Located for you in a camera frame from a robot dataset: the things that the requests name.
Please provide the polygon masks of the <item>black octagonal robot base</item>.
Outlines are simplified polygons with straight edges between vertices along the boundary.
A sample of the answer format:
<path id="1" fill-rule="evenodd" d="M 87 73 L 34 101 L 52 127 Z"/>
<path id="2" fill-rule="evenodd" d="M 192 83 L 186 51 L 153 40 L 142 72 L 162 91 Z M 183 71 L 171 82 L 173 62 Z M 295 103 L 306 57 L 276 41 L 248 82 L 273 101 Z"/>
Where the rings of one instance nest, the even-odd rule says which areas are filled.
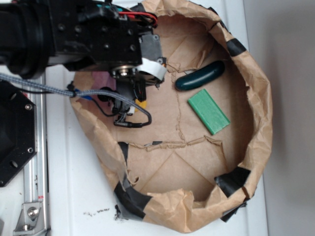
<path id="1" fill-rule="evenodd" d="M 18 88 L 0 82 L 0 186 L 7 186 L 36 154 L 36 105 Z"/>

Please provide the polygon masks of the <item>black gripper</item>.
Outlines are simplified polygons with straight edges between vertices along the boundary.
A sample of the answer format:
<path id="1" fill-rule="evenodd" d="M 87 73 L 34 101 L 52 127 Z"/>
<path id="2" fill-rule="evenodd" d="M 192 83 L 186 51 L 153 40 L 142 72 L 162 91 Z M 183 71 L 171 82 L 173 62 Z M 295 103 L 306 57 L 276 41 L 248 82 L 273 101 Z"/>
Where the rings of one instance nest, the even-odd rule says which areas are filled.
<path id="1" fill-rule="evenodd" d="M 166 73 L 154 13 L 109 1 L 51 0 L 50 65 L 69 71 L 108 71 L 116 79 L 162 80 Z"/>

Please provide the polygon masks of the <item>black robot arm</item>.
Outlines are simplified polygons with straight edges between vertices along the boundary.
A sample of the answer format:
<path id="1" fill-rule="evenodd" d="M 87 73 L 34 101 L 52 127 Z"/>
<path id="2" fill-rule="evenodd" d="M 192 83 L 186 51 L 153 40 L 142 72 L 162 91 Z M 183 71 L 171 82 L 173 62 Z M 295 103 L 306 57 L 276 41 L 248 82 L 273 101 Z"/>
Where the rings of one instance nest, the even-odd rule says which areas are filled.
<path id="1" fill-rule="evenodd" d="M 162 82 L 158 18 L 110 0 L 14 0 L 0 6 L 0 62 L 24 79 L 47 67 Z"/>

